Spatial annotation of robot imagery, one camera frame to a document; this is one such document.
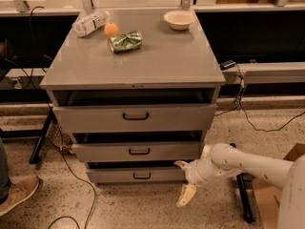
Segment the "power cord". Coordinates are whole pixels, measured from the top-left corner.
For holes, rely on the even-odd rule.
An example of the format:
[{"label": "power cord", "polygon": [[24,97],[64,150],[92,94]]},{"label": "power cord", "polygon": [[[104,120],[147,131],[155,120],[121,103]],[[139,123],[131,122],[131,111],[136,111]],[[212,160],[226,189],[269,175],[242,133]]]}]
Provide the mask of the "power cord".
[{"label": "power cord", "polygon": [[301,114],[297,114],[296,116],[294,116],[293,118],[291,118],[289,121],[287,121],[284,125],[282,125],[281,127],[277,128],[277,129],[270,129],[270,130],[265,130],[265,129],[260,129],[260,128],[256,128],[255,125],[250,121],[250,119],[248,118],[248,114],[245,111],[245,109],[242,107],[241,102],[240,102],[240,109],[245,113],[246,115],[246,119],[248,121],[248,123],[258,132],[265,132],[265,133],[270,133],[270,132],[279,132],[281,131],[285,126],[287,126],[290,122],[292,122],[295,118],[301,117],[305,114],[305,111]]},{"label": "power cord", "polygon": [[237,64],[235,64],[235,66],[237,67],[237,76],[240,78],[240,90],[239,90],[239,93],[237,95],[237,99],[236,99],[236,102],[235,102],[235,107],[228,110],[228,111],[224,111],[220,114],[215,114],[214,116],[221,116],[223,114],[226,114],[228,112],[232,112],[234,110],[237,110],[237,109],[241,109],[245,115],[246,115],[246,119],[247,119],[247,122],[257,131],[257,132],[279,132],[281,131],[285,126],[287,126],[290,122],[292,122],[294,119],[298,118],[298,117],[301,117],[305,114],[305,111],[301,114],[297,114],[296,116],[294,116],[293,118],[291,118],[289,121],[287,121],[284,125],[282,125],[281,127],[277,128],[277,129],[270,129],[270,130],[265,130],[265,129],[260,129],[260,128],[257,128],[255,127],[255,125],[253,124],[253,122],[250,121],[249,117],[248,117],[248,113],[246,112],[246,110],[242,107],[242,104],[241,104],[241,100],[242,100],[242,94],[243,94],[243,91],[245,90],[245,82],[244,82],[244,77],[243,77],[243,74],[241,73],[240,71],[240,68]]},{"label": "power cord", "polygon": [[[68,169],[70,170],[71,174],[72,174],[75,178],[77,178],[77,179],[80,180],[80,181],[83,181],[83,182],[87,183],[87,184],[90,185],[90,186],[92,187],[92,189],[93,189],[93,194],[94,194],[93,202],[92,202],[91,210],[89,211],[89,214],[88,214],[88,216],[87,216],[87,219],[86,219],[86,222],[85,222],[85,226],[84,226],[84,229],[86,229],[87,226],[88,226],[88,224],[89,224],[90,218],[92,217],[94,206],[95,206],[95,204],[96,204],[96,191],[95,191],[95,189],[94,189],[94,187],[93,187],[93,185],[92,185],[91,183],[89,183],[88,181],[86,181],[86,180],[84,180],[84,179],[78,177],[78,176],[73,172],[73,170],[71,169],[71,167],[70,167],[70,165],[68,164],[67,160],[65,159],[65,155],[64,155],[64,153],[63,153],[63,145],[64,145],[64,138],[63,138],[63,136],[64,136],[64,135],[63,135],[63,133],[62,133],[62,131],[61,131],[61,129],[60,129],[59,126],[58,126],[58,130],[59,130],[59,132],[60,132],[60,137],[61,137],[61,147],[60,147],[61,156],[63,157],[63,159],[64,159],[64,161],[65,161],[65,163],[66,163]],[[74,220],[74,222],[76,223],[77,228],[80,229],[80,226],[79,226],[77,220],[76,220],[75,218],[73,218],[73,217],[70,217],[70,216],[63,216],[63,217],[59,217],[59,218],[55,219],[55,220],[50,224],[50,226],[48,227],[48,229],[50,229],[50,228],[51,228],[58,220],[60,220],[60,219],[72,219],[72,220]]]},{"label": "power cord", "polygon": [[[30,32],[31,32],[31,37],[32,37],[32,41],[33,41],[34,47],[35,47],[36,43],[35,43],[35,38],[34,38],[34,35],[33,35],[33,32],[32,32],[32,29],[31,29],[31,17],[32,17],[33,11],[34,11],[35,9],[38,9],[38,8],[43,9],[44,7],[42,7],[42,6],[37,6],[37,7],[33,8],[33,9],[31,10],[31,12],[30,12]],[[36,86],[35,86],[35,85],[33,84],[33,82],[32,82],[32,74],[33,74],[33,68],[34,68],[34,67],[31,68],[31,74],[28,75],[27,72],[26,72],[20,65],[18,65],[17,63],[15,63],[14,61],[9,60],[9,59],[7,59],[7,58],[5,58],[4,60],[7,61],[7,62],[9,62],[9,63],[11,63],[11,64],[13,64],[14,66],[17,66],[18,68],[20,68],[20,69],[25,73],[25,75],[27,76],[27,78],[29,79],[28,84],[27,84],[25,87],[22,87],[22,89],[27,88],[30,84],[33,86],[34,89],[37,89]],[[50,105],[48,99],[46,99],[46,103],[48,104],[48,106],[49,106],[49,108],[50,108],[50,110],[51,110],[52,107],[51,107],[51,105]],[[62,155],[62,157],[63,157],[63,159],[64,159],[64,161],[65,161],[65,163],[66,163],[68,169],[70,170],[70,172],[72,173],[72,175],[73,175],[75,178],[77,178],[78,180],[80,180],[80,181],[82,181],[82,182],[85,182],[85,183],[89,184],[89,185],[92,187],[92,189],[93,189],[93,194],[94,194],[93,202],[92,202],[91,210],[89,211],[89,214],[88,214],[88,216],[87,216],[87,219],[86,219],[86,222],[85,222],[85,226],[84,226],[84,229],[86,229],[86,228],[88,227],[90,218],[92,217],[92,213],[93,213],[94,206],[95,206],[95,204],[96,204],[96,191],[95,191],[95,189],[94,189],[94,187],[93,187],[93,185],[92,185],[91,183],[89,183],[88,181],[86,181],[86,180],[84,180],[84,179],[78,177],[78,176],[73,172],[73,170],[71,169],[70,165],[68,164],[67,160],[65,159],[65,156],[64,156],[64,153],[63,153],[63,149],[62,149],[62,147],[63,147],[63,145],[64,145],[63,133],[62,133],[62,131],[60,130],[60,127],[59,127],[59,126],[58,126],[58,129],[59,129],[60,136],[61,136],[61,147],[60,147],[60,149],[61,149],[61,155]],[[77,220],[76,220],[74,217],[70,217],[70,216],[62,216],[62,217],[59,217],[59,218],[55,219],[55,220],[49,225],[48,229],[52,228],[53,225],[54,225],[58,220],[60,220],[60,219],[72,219],[72,220],[75,222],[77,228],[80,229],[80,226],[79,226]]]}]

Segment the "jeans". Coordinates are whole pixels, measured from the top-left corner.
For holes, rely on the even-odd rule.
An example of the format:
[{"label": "jeans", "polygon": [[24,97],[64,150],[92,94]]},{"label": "jeans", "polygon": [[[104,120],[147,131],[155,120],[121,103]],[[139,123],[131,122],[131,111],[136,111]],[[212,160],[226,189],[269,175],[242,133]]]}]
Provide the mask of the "jeans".
[{"label": "jeans", "polygon": [[0,199],[5,198],[10,189],[9,168],[6,151],[0,137]]}]

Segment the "white bowl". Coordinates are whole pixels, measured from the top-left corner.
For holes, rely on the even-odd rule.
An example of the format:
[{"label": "white bowl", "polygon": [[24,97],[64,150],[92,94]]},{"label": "white bowl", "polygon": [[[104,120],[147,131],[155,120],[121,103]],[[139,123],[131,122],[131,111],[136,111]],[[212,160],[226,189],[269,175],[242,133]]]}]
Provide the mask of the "white bowl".
[{"label": "white bowl", "polygon": [[173,10],[164,14],[165,21],[169,22],[175,30],[186,30],[196,16],[192,10]]}]

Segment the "shoe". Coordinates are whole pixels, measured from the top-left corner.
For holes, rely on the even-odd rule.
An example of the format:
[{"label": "shoe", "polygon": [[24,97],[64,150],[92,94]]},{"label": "shoe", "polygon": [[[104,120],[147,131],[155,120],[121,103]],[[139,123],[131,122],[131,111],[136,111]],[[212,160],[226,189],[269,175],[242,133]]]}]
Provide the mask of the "shoe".
[{"label": "shoe", "polygon": [[39,186],[39,177],[31,176],[19,183],[12,183],[9,189],[9,195],[5,202],[0,204],[0,217],[12,210],[18,204],[30,198]]}]

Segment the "tiled floor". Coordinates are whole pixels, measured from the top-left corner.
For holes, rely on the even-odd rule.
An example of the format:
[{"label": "tiled floor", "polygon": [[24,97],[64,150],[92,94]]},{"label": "tiled floor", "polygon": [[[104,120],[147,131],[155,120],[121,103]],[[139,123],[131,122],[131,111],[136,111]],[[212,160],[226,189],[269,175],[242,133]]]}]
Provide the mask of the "tiled floor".
[{"label": "tiled floor", "polygon": [[[231,100],[219,100],[218,113],[230,109]],[[276,129],[290,118],[304,112],[304,97],[268,97],[245,99],[243,107],[249,119],[263,129]],[[43,121],[42,113],[23,118],[0,106],[0,126],[7,130],[16,125],[28,127]],[[258,132],[247,122],[242,111],[216,116],[206,143],[234,142],[237,148],[264,156],[282,158],[297,143],[305,143],[305,115],[293,120],[280,132]],[[64,216],[74,217],[84,228],[92,207],[93,190],[87,183],[76,179],[61,157],[58,148],[47,138],[41,152],[40,166],[29,165],[31,150],[36,139],[5,141],[9,157],[10,176],[19,179],[37,174],[42,182],[28,201],[0,218],[1,229],[42,229]],[[73,155],[66,156],[77,176],[88,180],[86,168]],[[184,208],[175,206],[181,184],[129,184],[95,187],[96,204],[87,228],[90,229],[163,229],[207,228],[248,229],[262,228],[254,197],[250,193],[254,215],[253,224],[242,218],[242,207],[236,184],[230,179],[218,179],[198,189],[196,196]],[[77,228],[72,219],[60,219],[52,228]]]}]

